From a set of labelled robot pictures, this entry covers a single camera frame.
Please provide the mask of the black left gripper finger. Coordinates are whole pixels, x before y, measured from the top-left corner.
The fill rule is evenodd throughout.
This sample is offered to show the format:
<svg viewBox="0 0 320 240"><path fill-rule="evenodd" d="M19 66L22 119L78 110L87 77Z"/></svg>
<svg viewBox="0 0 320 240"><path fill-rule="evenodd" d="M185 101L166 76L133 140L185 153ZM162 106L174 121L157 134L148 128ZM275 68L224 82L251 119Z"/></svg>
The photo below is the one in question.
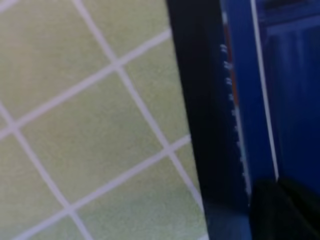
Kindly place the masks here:
<svg viewBox="0 0 320 240"><path fill-rule="evenodd" d="M251 195L253 240L318 240L320 196L290 178L260 180Z"/></svg>

